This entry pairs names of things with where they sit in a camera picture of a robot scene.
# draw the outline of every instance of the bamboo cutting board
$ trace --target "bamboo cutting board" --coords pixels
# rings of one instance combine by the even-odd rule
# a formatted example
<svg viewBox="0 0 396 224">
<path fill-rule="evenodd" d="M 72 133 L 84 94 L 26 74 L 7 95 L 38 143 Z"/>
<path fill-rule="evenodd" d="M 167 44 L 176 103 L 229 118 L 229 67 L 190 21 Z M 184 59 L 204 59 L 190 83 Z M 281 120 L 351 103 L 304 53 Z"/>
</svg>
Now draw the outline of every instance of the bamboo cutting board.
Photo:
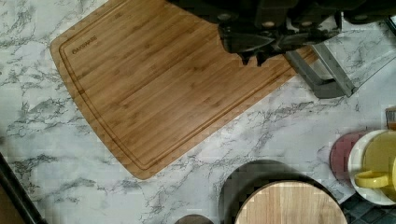
<svg viewBox="0 0 396 224">
<path fill-rule="evenodd" d="M 282 56 L 243 66 L 215 24 L 164 0 L 109 1 L 50 50 L 85 119 L 141 179 L 294 75 Z M 301 54 L 314 60 L 310 49 Z"/>
<path fill-rule="evenodd" d="M 297 181 L 279 181 L 256 190 L 242 205 L 235 224 L 347 224 L 326 192 Z"/>
</svg>

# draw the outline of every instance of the round cutting board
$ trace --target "round cutting board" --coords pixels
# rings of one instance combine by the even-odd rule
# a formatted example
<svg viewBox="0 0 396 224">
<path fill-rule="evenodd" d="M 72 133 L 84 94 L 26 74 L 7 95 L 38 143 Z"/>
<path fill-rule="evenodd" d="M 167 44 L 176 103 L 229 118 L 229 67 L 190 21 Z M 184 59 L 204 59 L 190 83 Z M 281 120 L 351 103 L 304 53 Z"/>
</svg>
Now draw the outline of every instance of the round cutting board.
<svg viewBox="0 0 396 224">
<path fill-rule="evenodd" d="M 279 181 L 256 190 L 242 205 L 236 224 L 347 224 L 326 192 L 298 181 Z"/>
</svg>

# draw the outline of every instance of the engraved logo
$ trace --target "engraved logo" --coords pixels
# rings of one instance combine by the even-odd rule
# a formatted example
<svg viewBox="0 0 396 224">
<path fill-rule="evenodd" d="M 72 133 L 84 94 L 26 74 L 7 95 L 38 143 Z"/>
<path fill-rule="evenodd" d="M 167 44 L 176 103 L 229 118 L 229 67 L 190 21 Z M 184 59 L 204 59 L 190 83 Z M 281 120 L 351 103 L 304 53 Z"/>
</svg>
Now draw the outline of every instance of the engraved logo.
<svg viewBox="0 0 396 224">
<path fill-rule="evenodd" d="M 80 45 L 78 48 L 73 49 L 72 53 L 73 54 L 77 54 L 79 51 L 81 51 L 82 49 L 85 49 L 85 47 L 89 46 L 93 41 L 95 41 L 96 35 L 94 35 L 93 37 L 91 37 L 89 40 L 85 41 L 82 45 Z"/>
</svg>

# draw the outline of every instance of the white marble surface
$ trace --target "white marble surface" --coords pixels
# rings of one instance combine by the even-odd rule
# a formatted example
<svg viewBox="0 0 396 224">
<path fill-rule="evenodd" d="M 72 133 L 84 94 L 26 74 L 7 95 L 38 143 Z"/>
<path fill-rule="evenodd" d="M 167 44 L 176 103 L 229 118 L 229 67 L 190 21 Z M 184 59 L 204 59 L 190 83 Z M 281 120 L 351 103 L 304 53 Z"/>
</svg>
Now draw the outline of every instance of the white marble surface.
<svg viewBox="0 0 396 224">
<path fill-rule="evenodd" d="M 385 128 L 396 105 L 396 41 L 383 24 L 346 26 L 328 42 L 355 84 L 318 100 L 294 77 L 149 180 L 134 178 L 81 116 L 50 57 L 61 32 L 105 0 L 0 0 L 0 151 L 49 223 L 218 222 L 219 191 L 238 166 L 283 161 L 341 202 L 354 191 L 329 168 L 342 134 Z"/>
</svg>

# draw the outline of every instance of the yellow mug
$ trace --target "yellow mug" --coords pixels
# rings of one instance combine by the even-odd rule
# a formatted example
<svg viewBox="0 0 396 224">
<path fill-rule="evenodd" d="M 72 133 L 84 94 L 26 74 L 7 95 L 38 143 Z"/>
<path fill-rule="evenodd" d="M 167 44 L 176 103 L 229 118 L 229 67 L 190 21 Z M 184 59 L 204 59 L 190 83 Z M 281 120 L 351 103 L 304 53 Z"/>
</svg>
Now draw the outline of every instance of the yellow mug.
<svg viewBox="0 0 396 224">
<path fill-rule="evenodd" d="M 396 201 L 396 132 L 381 133 L 367 145 L 363 169 L 355 175 L 358 187 L 381 189 Z"/>
</svg>

